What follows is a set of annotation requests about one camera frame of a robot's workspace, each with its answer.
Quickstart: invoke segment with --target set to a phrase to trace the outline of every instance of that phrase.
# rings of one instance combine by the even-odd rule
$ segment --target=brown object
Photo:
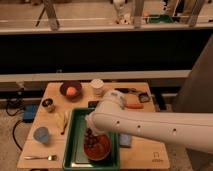
[[[75,91],[75,94],[69,94],[67,93],[68,92],[68,89],[72,87],[74,88],[76,91]],[[67,97],[67,98],[74,98],[78,95],[81,94],[81,89],[82,89],[82,86],[81,86],[81,83],[79,81],[76,81],[76,80],[71,80],[71,81],[65,81],[61,87],[60,87],[60,92],[63,96]]]
[[[93,142],[90,138],[91,143],[84,143],[84,152],[90,160],[100,161],[107,158],[111,151],[111,142],[107,135],[97,136],[97,140]]]

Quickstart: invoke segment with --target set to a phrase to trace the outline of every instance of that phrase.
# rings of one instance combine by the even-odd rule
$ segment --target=power strip
[[[23,114],[23,122],[31,123],[34,121],[38,110],[38,105],[27,105],[25,106],[25,111]]]

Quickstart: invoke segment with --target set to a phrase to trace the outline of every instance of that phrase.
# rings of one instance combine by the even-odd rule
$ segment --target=fork
[[[26,160],[36,160],[36,159],[47,159],[49,161],[57,160],[57,155],[49,155],[49,156],[25,156]]]

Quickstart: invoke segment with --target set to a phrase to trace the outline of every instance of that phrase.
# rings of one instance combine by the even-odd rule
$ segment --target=metal frame
[[[59,30],[60,24],[58,22],[56,12],[51,0],[43,0],[44,7],[48,16],[50,28],[52,31]]]
[[[133,24],[135,28],[141,27],[141,19],[142,19],[142,12],[145,0],[133,0],[132,1],[132,15]]]
[[[0,83],[22,81],[62,81],[62,80],[91,80],[101,78],[107,80],[118,79],[168,79],[186,78],[190,70],[168,71],[120,71],[120,72],[85,72],[85,73],[43,73],[43,74],[11,74],[0,75]]]
[[[194,9],[192,10],[192,13],[190,15],[188,25],[189,27],[194,27],[197,24],[197,19],[200,14],[200,11],[205,3],[205,0],[197,0]]]

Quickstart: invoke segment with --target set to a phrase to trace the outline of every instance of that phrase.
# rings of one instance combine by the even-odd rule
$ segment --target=green tray
[[[169,15],[151,14],[148,23],[173,23],[173,19]]]
[[[65,171],[115,171],[120,168],[119,141],[116,133],[108,134],[112,142],[112,150],[105,160],[91,161],[84,154],[85,116],[93,110],[91,108],[76,108],[72,112],[63,160],[63,169]]]

